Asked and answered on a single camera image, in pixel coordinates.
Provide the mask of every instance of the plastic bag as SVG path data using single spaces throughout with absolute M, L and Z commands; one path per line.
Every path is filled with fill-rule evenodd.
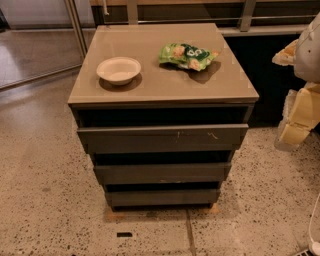
M 172 63 L 183 69 L 201 71 L 209 66 L 218 51 L 208 51 L 189 44 L 166 44 L 159 53 L 159 63 Z

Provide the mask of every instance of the gray countertop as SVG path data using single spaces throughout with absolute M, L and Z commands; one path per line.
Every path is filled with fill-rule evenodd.
M 221 54 L 201 72 L 160 66 L 158 55 L 167 43 Z M 119 56 L 138 60 L 142 69 L 130 84 L 114 87 L 96 69 Z M 115 25 L 98 27 L 68 103 L 253 103 L 258 98 L 215 24 Z

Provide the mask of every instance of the concrete floor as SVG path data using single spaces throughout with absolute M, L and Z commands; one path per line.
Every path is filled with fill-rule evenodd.
M 0 33 L 0 56 L 2 84 L 80 60 L 68 31 Z M 276 128 L 250 129 L 210 210 L 113 213 L 67 106 L 76 77 L 0 93 L 1 256 L 286 256 L 307 247 L 320 192 L 318 135 L 288 153 L 273 146 Z M 319 213 L 311 228 L 318 241 Z

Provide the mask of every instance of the white bowl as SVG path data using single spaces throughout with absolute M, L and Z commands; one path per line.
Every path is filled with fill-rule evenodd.
M 141 71 L 140 63 L 127 57 L 115 57 L 101 62 L 97 75 L 113 85 L 130 83 Z

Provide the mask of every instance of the floor crack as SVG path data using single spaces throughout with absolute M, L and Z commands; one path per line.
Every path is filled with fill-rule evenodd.
M 186 210 L 186 213 L 187 213 L 186 226 L 187 226 L 187 233 L 188 233 L 190 251 L 191 251 L 192 256 L 197 256 L 196 246 L 194 244 L 194 238 L 193 238 L 193 233 L 192 233 L 192 226 L 191 226 L 191 222 L 190 222 L 189 210 Z

